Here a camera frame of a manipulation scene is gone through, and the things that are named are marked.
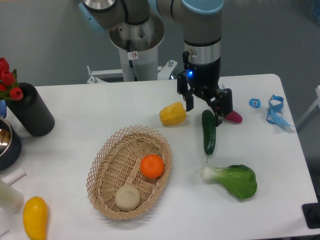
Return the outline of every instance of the floor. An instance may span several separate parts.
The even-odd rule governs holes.
[[[320,24],[311,6],[311,0],[224,0],[221,76],[278,75],[295,123],[320,85]],[[182,69],[183,30],[161,20],[159,65],[173,59]],[[91,31],[77,0],[0,1],[0,54],[18,69],[20,82],[35,86],[84,84],[88,65],[121,68],[108,32]],[[320,114],[299,139],[311,176],[320,176]]]

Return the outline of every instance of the red tulip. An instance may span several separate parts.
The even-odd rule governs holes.
[[[9,70],[3,70],[1,74],[3,85],[9,87],[15,82],[15,76]]]
[[[7,87],[5,85],[3,85],[2,83],[0,83],[0,92],[1,91],[7,91]]]
[[[24,97],[24,94],[20,87],[15,86],[10,90],[9,96],[11,99],[18,101]]]
[[[3,70],[8,70],[9,71],[10,66],[9,63],[6,61],[6,59],[4,57],[0,58],[0,79],[1,79],[1,73]]]

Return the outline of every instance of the cucumber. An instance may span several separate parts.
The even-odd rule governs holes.
[[[208,109],[202,112],[202,129],[204,151],[209,156],[216,147],[216,118]]]

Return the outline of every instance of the metal bowl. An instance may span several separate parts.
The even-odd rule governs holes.
[[[11,166],[21,152],[21,139],[11,124],[0,117],[0,171]]]

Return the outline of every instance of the bok choy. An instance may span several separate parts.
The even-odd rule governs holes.
[[[206,181],[218,181],[239,199],[251,198],[258,187],[255,172],[245,165],[228,167],[206,165],[201,171],[201,176]]]

